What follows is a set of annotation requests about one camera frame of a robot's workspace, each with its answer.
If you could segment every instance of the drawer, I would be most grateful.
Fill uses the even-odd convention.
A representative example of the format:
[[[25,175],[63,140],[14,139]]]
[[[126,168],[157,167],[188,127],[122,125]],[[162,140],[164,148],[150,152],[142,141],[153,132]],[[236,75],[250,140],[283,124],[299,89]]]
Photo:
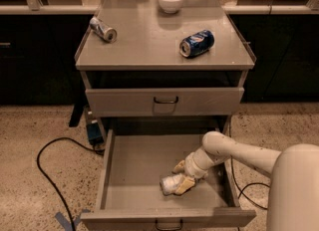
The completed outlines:
[[[164,196],[160,179],[201,143],[201,134],[116,135],[108,131],[96,209],[89,230],[180,230],[243,227],[255,211],[240,208],[229,168],[212,168],[182,196]]]
[[[86,90],[95,116],[230,115],[243,88],[93,89]]]

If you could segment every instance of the robotic hand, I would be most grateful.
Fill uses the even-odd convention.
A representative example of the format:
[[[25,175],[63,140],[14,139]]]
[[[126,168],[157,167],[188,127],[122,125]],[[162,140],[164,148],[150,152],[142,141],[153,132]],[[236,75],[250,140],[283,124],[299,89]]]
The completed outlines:
[[[230,157],[264,174],[271,180],[267,230],[319,230],[319,147],[297,144],[284,151],[239,143],[216,132],[208,132],[202,146],[181,161],[176,175],[160,181],[164,195],[182,195],[208,170]]]

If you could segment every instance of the soda can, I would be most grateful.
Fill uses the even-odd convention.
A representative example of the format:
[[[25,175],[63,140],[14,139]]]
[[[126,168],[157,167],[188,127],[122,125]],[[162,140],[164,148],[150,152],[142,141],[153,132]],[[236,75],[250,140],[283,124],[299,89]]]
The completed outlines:
[[[90,27],[98,36],[108,43],[114,43],[117,40],[117,31],[114,28],[106,25],[97,17],[93,17],[90,20]]]
[[[214,38],[209,30],[202,30],[183,39],[179,44],[180,53],[187,58],[196,57],[213,46]]]

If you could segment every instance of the blue can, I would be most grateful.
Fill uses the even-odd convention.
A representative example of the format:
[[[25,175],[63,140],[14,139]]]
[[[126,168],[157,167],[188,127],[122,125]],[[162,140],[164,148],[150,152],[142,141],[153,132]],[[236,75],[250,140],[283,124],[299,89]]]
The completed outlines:
[[[202,30],[183,39],[179,44],[179,51],[184,57],[192,58],[208,51],[213,43],[214,38],[211,32]]]

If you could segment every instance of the terrazzo floor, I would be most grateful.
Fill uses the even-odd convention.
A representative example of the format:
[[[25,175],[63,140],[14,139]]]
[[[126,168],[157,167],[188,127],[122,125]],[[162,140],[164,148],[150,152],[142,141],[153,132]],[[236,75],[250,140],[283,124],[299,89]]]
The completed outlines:
[[[55,216],[61,213],[67,218],[67,212],[38,170],[36,158],[47,142],[61,136],[90,147],[84,117],[78,127],[68,127],[71,113],[71,106],[0,107],[1,230],[66,230]],[[318,123],[317,103],[241,104],[232,118],[231,135],[240,142],[279,150],[300,142],[319,145]],[[84,209],[94,210],[102,161],[69,141],[55,142],[43,152],[42,167],[61,189],[74,217]],[[234,174],[240,187],[250,182],[269,183],[236,161]],[[245,192],[257,203],[267,205],[267,188],[254,186]],[[255,208],[244,197],[240,204],[257,213],[244,230],[264,231],[266,211]],[[77,230],[87,229],[80,223]]]

